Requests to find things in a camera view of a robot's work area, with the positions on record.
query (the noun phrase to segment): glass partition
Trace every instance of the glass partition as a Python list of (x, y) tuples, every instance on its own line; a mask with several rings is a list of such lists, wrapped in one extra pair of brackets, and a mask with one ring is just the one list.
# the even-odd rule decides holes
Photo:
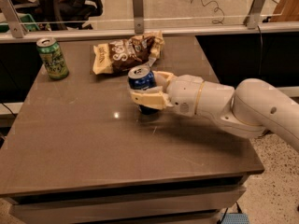
[[(11, 0), (28, 32), (134, 30), (133, 0)], [(297, 21), (296, 0), (265, 0), (259, 22)], [(143, 0), (144, 29), (243, 25), (253, 0)], [(0, 33), (8, 31), (0, 16)]]

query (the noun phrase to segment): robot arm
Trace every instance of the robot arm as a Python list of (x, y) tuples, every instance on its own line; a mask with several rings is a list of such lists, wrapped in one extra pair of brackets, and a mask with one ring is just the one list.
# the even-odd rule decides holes
[(189, 117), (200, 115), (227, 133), (244, 138), (270, 130), (299, 152), (299, 104), (270, 84), (246, 79), (235, 89), (200, 77), (154, 74), (159, 92), (157, 88), (141, 91), (136, 99), (136, 92), (131, 91), (134, 102), (159, 109), (171, 107)]

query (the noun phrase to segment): blue can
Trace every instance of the blue can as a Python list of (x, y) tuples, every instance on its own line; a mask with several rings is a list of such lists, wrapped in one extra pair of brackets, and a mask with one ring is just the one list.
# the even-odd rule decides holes
[[(138, 65), (129, 71), (128, 82), (130, 88), (133, 90), (144, 91), (157, 86), (153, 72), (145, 64)], [(159, 111), (159, 109), (149, 108), (143, 105), (139, 105), (139, 110), (144, 115), (151, 115)]]

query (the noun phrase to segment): tabletop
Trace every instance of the tabletop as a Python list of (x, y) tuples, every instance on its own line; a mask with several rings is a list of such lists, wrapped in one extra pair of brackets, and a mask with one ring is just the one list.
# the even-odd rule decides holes
[[(61, 42), (67, 78), (44, 67), (0, 149), (0, 197), (258, 174), (247, 139), (171, 109), (150, 116), (132, 102), (127, 73), (95, 75), (93, 46)], [(152, 67), (218, 82), (194, 37), (168, 37)]]

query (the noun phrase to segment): brown table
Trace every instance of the brown table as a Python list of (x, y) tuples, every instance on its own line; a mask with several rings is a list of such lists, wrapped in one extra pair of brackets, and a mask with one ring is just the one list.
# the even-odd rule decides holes
[[(171, 110), (141, 115), (125, 74), (92, 72), (100, 42), (61, 42), (63, 80), (40, 70), (0, 149), (10, 213), (26, 223), (215, 223), (263, 172), (249, 140)], [(194, 37), (165, 42), (154, 70), (218, 81)]]

